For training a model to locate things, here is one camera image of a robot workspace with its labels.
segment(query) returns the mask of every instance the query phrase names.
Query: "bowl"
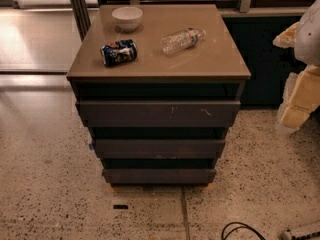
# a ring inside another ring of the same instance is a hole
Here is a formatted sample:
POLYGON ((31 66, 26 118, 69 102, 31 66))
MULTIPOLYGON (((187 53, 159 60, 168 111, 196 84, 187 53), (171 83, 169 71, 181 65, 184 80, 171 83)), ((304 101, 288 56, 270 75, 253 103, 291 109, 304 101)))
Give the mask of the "bowl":
POLYGON ((142 11, 137 7, 121 7, 112 12, 115 24, 125 32, 136 30, 141 22, 142 11))

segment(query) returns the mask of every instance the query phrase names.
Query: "wooden tabletop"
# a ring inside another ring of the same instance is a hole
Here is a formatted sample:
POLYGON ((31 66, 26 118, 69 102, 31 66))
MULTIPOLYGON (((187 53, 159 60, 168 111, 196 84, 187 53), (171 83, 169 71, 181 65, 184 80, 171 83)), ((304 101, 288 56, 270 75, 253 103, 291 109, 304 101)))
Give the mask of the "wooden tabletop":
POLYGON ((215 5, 138 5, 142 22, 132 33, 115 27, 111 13, 120 6, 101 6, 67 78, 103 79, 248 79, 245 65, 215 5), (160 39, 185 28, 206 31, 203 41, 167 57, 160 50, 160 39), (138 48, 133 62, 113 67, 103 64, 100 48, 108 43, 132 39, 138 48))

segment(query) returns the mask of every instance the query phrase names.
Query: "drawer front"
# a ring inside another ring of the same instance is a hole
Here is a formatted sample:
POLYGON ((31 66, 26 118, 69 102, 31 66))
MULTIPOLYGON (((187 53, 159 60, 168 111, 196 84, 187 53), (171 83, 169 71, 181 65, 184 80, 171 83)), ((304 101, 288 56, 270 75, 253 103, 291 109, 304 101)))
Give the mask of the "drawer front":
POLYGON ((105 140, 93 143, 99 158, 216 158, 224 140, 105 140))
POLYGON ((214 169, 104 169, 111 184, 209 184, 214 169))
POLYGON ((88 127, 230 127, 240 102, 106 102, 76 103, 88 127))

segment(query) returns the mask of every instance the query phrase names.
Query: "black cable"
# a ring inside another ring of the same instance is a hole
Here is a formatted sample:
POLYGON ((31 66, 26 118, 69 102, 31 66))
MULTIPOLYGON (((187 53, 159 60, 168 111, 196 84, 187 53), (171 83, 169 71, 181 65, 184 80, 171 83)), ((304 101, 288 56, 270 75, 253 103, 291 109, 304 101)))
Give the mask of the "black cable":
POLYGON ((254 232, 254 233, 259 237, 260 240, 266 240, 257 230, 255 230, 254 228, 252 228, 252 227, 250 227, 249 225, 244 224, 244 223, 242 223, 242 222, 231 222, 231 223, 227 224, 227 225, 223 228, 223 230, 222 230, 221 240, 227 240, 227 238, 231 235, 231 233, 233 233, 234 231, 236 231, 236 230, 238 230, 238 229, 241 229, 241 228, 248 229, 248 230, 254 232), (226 236, 224 236, 226 229, 227 229, 229 226, 234 225, 234 224, 239 224, 239 225, 241 225, 241 226, 238 226, 238 227, 232 229, 226 236))

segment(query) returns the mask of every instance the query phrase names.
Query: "soda can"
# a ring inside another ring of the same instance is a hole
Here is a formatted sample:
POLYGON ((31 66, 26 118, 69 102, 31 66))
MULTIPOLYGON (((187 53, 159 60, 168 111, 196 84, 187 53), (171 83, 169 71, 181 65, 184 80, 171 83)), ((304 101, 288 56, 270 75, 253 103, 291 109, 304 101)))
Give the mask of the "soda can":
POLYGON ((103 63, 114 66, 120 63, 133 61, 138 56, 137 45, 131 39, 120 40, 103 46, 101 49, 103 63))

